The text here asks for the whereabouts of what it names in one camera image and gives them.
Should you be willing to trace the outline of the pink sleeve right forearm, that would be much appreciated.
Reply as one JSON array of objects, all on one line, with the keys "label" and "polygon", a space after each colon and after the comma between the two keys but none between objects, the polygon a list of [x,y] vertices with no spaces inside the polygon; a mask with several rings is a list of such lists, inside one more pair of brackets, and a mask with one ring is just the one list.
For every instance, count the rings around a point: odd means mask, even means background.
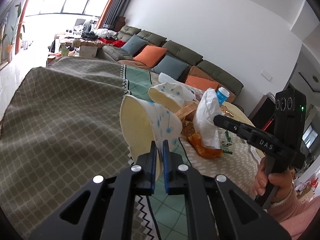
[{"label": "pink sleeve right forearm", "polygon": [[291,187],[289,195],[282,201],[273,203],[267,213],[271,215],[291,236],[298,239],[315,217],[320,206],[319,196],[302,203]]}]

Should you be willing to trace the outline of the right hand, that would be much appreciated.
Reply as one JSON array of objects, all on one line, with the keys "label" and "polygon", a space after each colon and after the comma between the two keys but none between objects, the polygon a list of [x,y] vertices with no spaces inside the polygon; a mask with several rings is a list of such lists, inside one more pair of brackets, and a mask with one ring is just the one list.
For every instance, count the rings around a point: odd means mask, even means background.
[{"label": "right hand", "polygon": [[257,174],[255,176],[254,181],[254,194],[263,196],[266,191],[266,185],[268,182],[278,187],[278,191],[276,192],[272,202],[278,203],[284,200],[289,196],[292,190],[292,176],[287,169],[284,173],[271,173],[268,176],[265,174],[265,157],[261,160]]}]

